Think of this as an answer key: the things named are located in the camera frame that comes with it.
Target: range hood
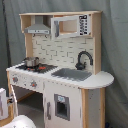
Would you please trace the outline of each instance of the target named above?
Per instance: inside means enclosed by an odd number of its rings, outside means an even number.
[[[51,34],[50,27],[44,25],[43,16],[35,16],[35,24],[25,28],[24,33]]]

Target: wall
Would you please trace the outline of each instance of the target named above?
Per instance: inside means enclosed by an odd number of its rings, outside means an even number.
[[[39,57],[41,63],[75,68],[78,54],[87,51],[93,56],[93,38],[76,37],[61,40],[51,40],[51,36],[34,35],[33,56]],[[92,71],[88,56],[82,55],[81,62],[86,62],[86,70]]]

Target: countertop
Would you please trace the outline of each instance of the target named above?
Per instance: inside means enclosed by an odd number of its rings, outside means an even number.
[[[42,79],[44,79],[44,81],[49,80],[49,81],[62,82],[64,84],[69,84],[70,86],[84,88],[84,89],[96,89],[96,88],[107,87],[107,86],[111,85],[114,81],[114,77],[110,73],[107,73],[104,71],[100,71],[98,74],[91,75],[84,81],[78,82],[78,81],[72,81],[72,80],[67,80],[67,79],[63,79],[63,78],[53,77],[51,75],[53,72],[55,72],[61,68],[64,68],[61,66],[58,66],[57,68],[55,68],[51,71],[48,71],[47,73],[38,74],[38,73],[33,73],[33,72],[25,71],[25,70],[16,69],[15,67],[17,67],[19,65],[7,68],[6,71],[15,71],[17,73],[19,72],[19,73],[28,74],[31,76],[36,76],[36,77],[42,78]]]

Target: sink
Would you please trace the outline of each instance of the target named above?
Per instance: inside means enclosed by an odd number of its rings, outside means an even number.
[[[83,81],[91,75],[92,75],[91,72],[69,69],[69,68],[62,68],[52,73],[52,76],[54,77],[60,77],[60,78],[69,79],[73,81]]]

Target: faucet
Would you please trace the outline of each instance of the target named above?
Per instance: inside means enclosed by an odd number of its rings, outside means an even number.
[[[81,55],[83,55],[83,54],[86,54],[86,55],[88,56],[88,58],[90,59],[90,65],[93,65],[92,56],[91,56],[88,52],[82,51],[82,52],[80,52],[80,53],[78,54],[78,63],[76,64],[77,70],[83,70],[83,69],[85,69],[85,63],[82,64],[82,63],[80,62]]]

